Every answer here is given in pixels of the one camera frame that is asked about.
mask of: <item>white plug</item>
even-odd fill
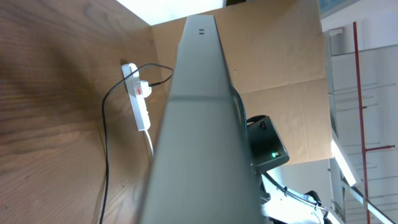
[[[137,66],[133,63],[122,65],[123,76],[126,78]],[[146,131],[150,127],[149,113],[145,104],[145,99],[152,93],[152,88],[147,81],[139,79],[139,72],[125,82],[127,92],[129,93],[132,112],[136,119],[138,131]]]

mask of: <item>brown wood grain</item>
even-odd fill
[[[0,0],[0,223],[96,223],[104,184],[101,100],[120,65],[157,62],[148,24],[113,0]],[[140,73],[161,79],[160,70]],[[156,141],[162,86],[147,99]],[[149,165],[122,86],[107,102],[105,223],[135,221]]]

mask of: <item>cardboard panel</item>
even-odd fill
[[[268,115],[290,155],[290,164],[331,157],[331,124],[325,79],[241,95],[246,116]]]
[[[316,1],[245,2],[203,14],[215,16],[228,69],[240,93],[325,78]],[[175,65],[184,24],[185,18],[152,26],[161,64]]]

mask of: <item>white ceiling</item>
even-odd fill
[[[118,0],[149,25],[223,7],[224,0]]]

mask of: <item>fluorescent light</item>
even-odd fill
[[[332,224],[345,224],[342,219],[333,211],[329,210],[327,218],[331,221]]]
[[[358,174],[355,171],[354,166],[349,161],[347,154],[345,153],[343,147],[338,141],[337,135],[334,131],[332,131],[333,139],[331,140],[331,153],[335,157],[343,175],[346,177],[346,180],[349,186],[354,186],[356,183],[360,182]]]

